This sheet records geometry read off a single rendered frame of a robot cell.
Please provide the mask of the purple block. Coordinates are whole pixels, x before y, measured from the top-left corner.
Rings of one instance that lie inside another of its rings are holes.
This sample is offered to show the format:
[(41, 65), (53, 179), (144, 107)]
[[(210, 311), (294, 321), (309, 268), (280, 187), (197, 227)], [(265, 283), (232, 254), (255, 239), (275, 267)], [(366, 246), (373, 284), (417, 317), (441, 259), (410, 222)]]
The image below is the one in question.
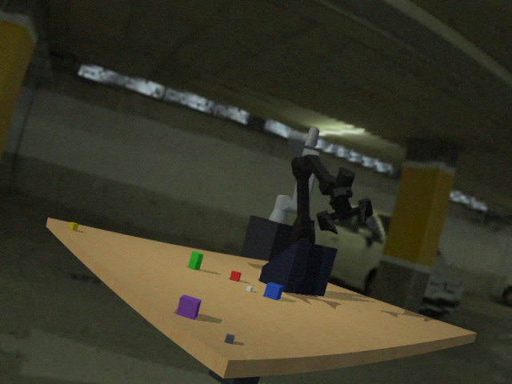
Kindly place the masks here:
[(200, 299), (183, 295), (179, 299), (177, 315), (195, 320), (200, 308)]

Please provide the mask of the red block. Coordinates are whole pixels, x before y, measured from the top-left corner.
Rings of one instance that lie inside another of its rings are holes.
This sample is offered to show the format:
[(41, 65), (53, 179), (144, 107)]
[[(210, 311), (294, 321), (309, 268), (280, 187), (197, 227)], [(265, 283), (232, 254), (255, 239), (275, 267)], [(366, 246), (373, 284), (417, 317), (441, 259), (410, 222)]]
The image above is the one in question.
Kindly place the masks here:
[(237, 271), (232, 271), (231, 276), (230, 276), (230, 280), (234, 280), (236, 282), (239, 282), (240, 281), (240, 276), (241, 276), (241, 273), (239, 273)]

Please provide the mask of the green block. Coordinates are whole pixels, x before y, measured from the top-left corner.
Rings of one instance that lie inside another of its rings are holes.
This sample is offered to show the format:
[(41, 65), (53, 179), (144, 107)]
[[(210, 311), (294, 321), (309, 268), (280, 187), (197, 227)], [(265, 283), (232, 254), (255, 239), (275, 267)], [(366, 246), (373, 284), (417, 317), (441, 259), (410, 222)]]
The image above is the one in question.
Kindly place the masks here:
[(203, 260), (202, 256), (203, 256), (203, 254), (201, 254), (197, 251), (192, 251), (190, 260), (194, 261), (194, 262), (202, 262), (202, 260)]
[(200, 266), (201, 266), (201, 262), (194, 262), (194, 261), (191, 261), (189, 260), (189, 268), (191, 268), (192, 270), (199, 270), (200, 269)]

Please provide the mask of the blue block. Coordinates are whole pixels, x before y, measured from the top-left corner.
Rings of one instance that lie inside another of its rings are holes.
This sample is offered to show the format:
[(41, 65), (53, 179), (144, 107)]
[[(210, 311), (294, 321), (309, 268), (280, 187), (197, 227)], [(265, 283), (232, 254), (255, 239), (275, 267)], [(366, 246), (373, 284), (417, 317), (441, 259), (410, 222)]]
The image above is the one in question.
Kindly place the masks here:
[(273, 300), (279, 300), (282, 295), (283, 287), (284, 286), (280, 286), (280, 285), (274, 284), (272, 282), (267, 283), (264, 297), (268, 297)]

